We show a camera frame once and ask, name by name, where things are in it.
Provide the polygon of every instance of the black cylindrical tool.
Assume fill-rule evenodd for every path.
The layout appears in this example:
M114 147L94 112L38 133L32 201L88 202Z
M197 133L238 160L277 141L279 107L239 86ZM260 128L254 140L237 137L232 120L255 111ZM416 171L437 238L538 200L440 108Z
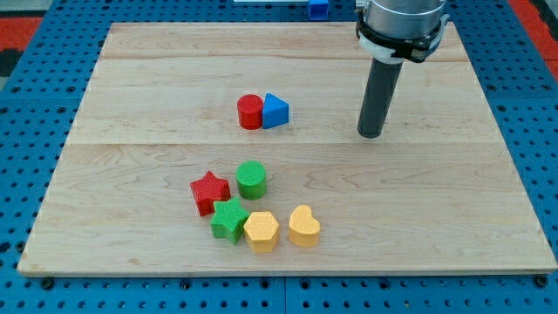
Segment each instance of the black cylindrical tool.
M401 65L388 65L375 58L372 60L357 128L365 138L373 139L382 133Z

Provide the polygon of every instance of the green cylinder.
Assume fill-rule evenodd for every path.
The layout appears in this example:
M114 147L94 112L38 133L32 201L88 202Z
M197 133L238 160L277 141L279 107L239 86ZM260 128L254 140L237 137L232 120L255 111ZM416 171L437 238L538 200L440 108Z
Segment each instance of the green cylinder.
M257 200L265 195L267 185L265 183L265 168L255 160L243 162L236 169L236 183L238 193L247 200Z

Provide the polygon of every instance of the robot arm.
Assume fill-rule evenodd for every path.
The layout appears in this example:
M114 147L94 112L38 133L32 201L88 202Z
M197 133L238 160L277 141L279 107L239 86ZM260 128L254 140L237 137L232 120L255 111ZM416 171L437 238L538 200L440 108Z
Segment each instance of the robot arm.
M357 35L373 57L358 121L366 138L382 133L404 59L420 63L444 36L446 0L357 0Z

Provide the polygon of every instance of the blue cube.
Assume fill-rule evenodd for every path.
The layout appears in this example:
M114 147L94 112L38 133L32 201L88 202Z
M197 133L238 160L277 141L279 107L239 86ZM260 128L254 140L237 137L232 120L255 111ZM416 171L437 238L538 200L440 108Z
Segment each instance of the blue cube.
M310 21L326 21L328 19L328 0L309 0L308 19Z
M262 122L264 129L289 123L289 104L268 92L263 101Z

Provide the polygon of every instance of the red cylinder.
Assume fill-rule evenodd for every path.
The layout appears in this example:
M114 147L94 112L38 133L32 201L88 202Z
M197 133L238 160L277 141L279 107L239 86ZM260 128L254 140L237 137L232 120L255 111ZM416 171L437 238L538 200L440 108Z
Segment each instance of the red cylinder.
M262 127L263 100L258 95L244 95L236 103L238 122L247 130Z

